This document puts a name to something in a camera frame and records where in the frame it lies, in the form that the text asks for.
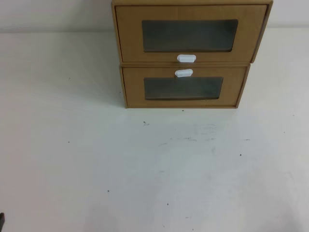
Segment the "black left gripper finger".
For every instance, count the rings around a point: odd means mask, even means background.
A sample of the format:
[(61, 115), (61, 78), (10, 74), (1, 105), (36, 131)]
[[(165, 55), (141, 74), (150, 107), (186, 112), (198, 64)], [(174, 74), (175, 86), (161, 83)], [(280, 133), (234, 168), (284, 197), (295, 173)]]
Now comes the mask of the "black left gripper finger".
[(0, 225), (3, 225), (5, 222), (5, 215), (4, 213), (0, 213)]

